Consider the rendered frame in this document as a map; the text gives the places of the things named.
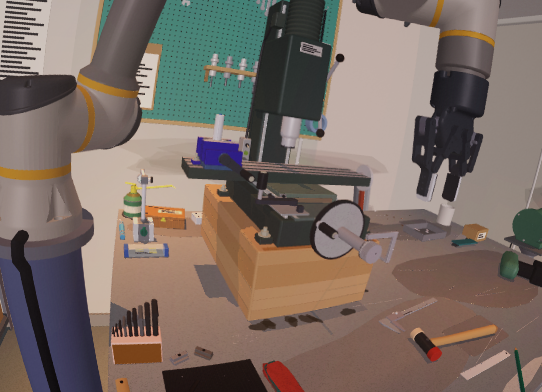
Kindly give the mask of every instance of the workbench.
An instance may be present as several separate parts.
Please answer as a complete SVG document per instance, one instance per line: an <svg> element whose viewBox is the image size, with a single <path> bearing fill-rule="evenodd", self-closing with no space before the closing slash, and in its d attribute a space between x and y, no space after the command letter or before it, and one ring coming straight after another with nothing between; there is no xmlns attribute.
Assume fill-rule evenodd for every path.
<svg viewBox="0 0 542 392"><path fill-rule="evenodd" d="M126 377L132 392L163 392L162 371L251 359L269 392L273 389L263 376L262 364L273 360L283 362L306 392L500 392L516 375L514 348L523 366L542 356L538 288L523 278L511 282L498 276L500 256L508 247L491 239L472 247L452 247L451 240L461 238L462 232L455 223L441 240L421 242L402 232L401 221L435 223L436 216L424 210L367 215L371 232L400 231L400 235L391 262L372 266L367 284L362 285L366 286L362 300L266 317L266 325L260 319L247 320L239 295L230 290L201 227L188 227L192 222L187 219L183 236L170 236L175 230L156 232L157 241L168 244L169 258L124 259L123 244L133 242L132 232L125 221L127 241L119 240L117 222L111 320L157 299L164 361L114 365L110 356L109 390L115 390L115 379ZM386 240L382 246L386 250ZM532 264L521 254L520 260ZM378 322L431 297L437 302L401 320L404 333L394 333ZM441 347L443 356L434 363L408 338L416 327L429 337L439 337L485 323L495 324L501 333ZM212 360L196 357L196 346L213 351ZM174 366L169 357L184 350L190 359ZM469 381L460 376L503 350L512 357ZM541 383L542 370L526 390L535 391Z"/></svg>

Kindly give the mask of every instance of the ruler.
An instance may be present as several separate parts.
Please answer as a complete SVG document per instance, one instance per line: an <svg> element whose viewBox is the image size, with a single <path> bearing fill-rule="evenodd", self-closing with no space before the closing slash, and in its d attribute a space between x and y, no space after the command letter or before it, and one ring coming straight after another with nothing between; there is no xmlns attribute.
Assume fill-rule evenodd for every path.
<svg viewBox="0 0 542 392"><path fill-rule="evenodd" d="M508 357L510 357L510 353L508 351L501 351L499 354L494 355L493 357L488 358L484 362L475 365L471 369L462 372L461 376L468 381L469 379L474 378L476 375L481 374L486 369L489 369L494 365L497 365L499 362L504 361Z"/></svg>
<svg viewBox="0 0 542 392"><path fill-rule="evenodd" d="M387 327L390 330L395 331L396 333L401 333L401 331L405 331L405 329L397 323L397 320L402 319L403 317L408 316L411 313L417 312L418 310L423 309L424 307L427 307L429 305L432 305L437 300L435 298L431 298L429 300L426 300L425 302L422 302L416 306L412 306L411 308L405 309L402 312L393 312L389 316L385 317L384 319L380 320L380 324L382 324L384 327Z"/></svg>

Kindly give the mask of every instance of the paper poster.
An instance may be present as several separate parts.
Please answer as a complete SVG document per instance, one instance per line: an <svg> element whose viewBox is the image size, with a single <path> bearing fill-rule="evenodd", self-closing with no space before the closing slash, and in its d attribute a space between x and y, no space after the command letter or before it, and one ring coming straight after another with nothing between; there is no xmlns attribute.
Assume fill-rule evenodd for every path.
<svg viewBox="0 0 542 392"><path fill-rule="evenodd" d="M43 74L52 0L0 0L0 79Z"/></svg>

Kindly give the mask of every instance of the machine label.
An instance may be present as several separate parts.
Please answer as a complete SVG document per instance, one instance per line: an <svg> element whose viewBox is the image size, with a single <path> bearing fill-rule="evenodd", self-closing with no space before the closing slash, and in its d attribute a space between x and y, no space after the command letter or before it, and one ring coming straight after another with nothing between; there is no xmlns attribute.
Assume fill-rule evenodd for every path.
<svg viewBox="0 0 542 392"><path fill-rule="evenodd" d="M300 52L303 52L304 54L319 56L322 58L322 47L319 47L317 45L308 44L306 42L301 43L301 49Z"/></svg>

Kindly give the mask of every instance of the pegboard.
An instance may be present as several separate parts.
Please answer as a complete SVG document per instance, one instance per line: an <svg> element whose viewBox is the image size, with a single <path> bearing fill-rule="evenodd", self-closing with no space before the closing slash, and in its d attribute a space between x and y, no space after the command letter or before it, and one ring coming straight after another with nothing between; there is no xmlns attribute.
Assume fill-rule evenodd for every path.
<svg viewBox="0 0 542 392"><path fill-rule="evenodd" d="M97 21L98 38L112 3L113 0L103 0ZM341 3L342 0L325 0L323 42L333 47L332 58ZM212 125L215 115L221 113L225 115L224 128L246 128L252 100L251 78L245 77L238 88L237 77L232 74L224 86L222 74L217 73L209 87L203 81L203 67L210 65L211 57L217 53L218 66L225 66L231 55L233 68L239 69L241 59L246 58L246 70L253 71L267 23L266 7L267 3L262 6L257 0L190 0L189 5L183 4L183 0L167 0L149 41L162 45L162 54L154 108L143 110L143 118L168 124ZM304 124L301 134L315 136Z"/></svg>

